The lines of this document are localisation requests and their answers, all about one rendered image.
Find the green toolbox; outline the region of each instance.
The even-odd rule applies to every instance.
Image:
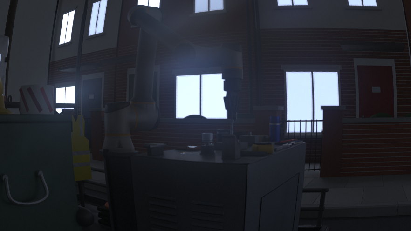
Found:
[[[0,230],[82,230],[71,127],[71,115],[0,115]]]

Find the white wall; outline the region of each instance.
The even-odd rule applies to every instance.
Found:
[[[4,35],[10,0],[0,0],[0,35]]]
[[[346,9],[347,0],[311,0],[312,9],[280,9],[277,0],[259,0],[260,27],[405,30],[401,0],[378,0],[382,10]]]
[[[89,36],[89,25],[93,3],[97,0],[89,0],[84,38]],[[71,44],[59,46],[60,32],[62,29],[63,15],[68,11],[75,10]],[[60,0],[59,9],[55,23],[55,34],[53,38],[53,51],[51,61],[61,60],[77,56],[78,38],[84,10],[83,0]],[[104,35],[83,40],[82,54],[91,53],[117,46],[118,23],[120,21],[121,0],[108,0],[106,17],[104,20]]]
[[[48,58],[57,0],[19,0],[10,49],[8,94],[20,100],[22,85],[47,84]]]

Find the blue cylinder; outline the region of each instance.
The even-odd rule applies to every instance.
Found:
[[[280,141],[280,117],[270,116],[270,142]]]

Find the curved handle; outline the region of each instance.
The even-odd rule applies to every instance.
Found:
[[[11,194],[10,194],[10,187],[8,186],[8,176],[3,175],[3,181],[5,182],[7,197],[10,200],[11,203],[13,203],[15,205],[19,205],[19,206],[32,206],[32,205],[39,204],[39,203],[45,201],[48,198],[48,187],[47,187],[47,184],[46,184],[46,180],[44,179],[43,172],[38,171],[36,175],[38,175],[41,178],[41,181],[43,182],[43,186],[44,186],[44,190],[46,191],[46,194],[40,200],[30,201],[30,202],[20,202],[20,201],[14,200],[11,197]]]

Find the bright window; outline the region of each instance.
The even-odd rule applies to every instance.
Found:
[[[226,119],[224,80],[221,74],[180,75],[176,85],[176,118],[201,115]]]
[[[62,31],[60,32],[60,44],[71,41],[71,30],[73,29],[74,10],[63,15]]]
[[[304,6],[308,5],[307,0],[277,0],[279,6]]]
[[[365,6],[365,7],[376,7],[376,0],[348,0],[348,5],[350,6]]]
[[[137,5],[160,8],[160,0],[138,0]]]
[[[57,88],[55,92],[56,103],[74,103],[75,86]],[[61,113],[62,109],[55,109],[58,113]]]
[[[93,3],[91,10],[89,36],[103,32],[106,17],[107,0]]]
[[[286,72],[287,120],[322,120],[321,106],[339,106],[337,72]],[[287,132],[305,132],[306,123],[291,122]],[[320,132],[322,123],[307,122],[307,132]]]
[[[195,0],[194,12],[224,10],[224,0]]]

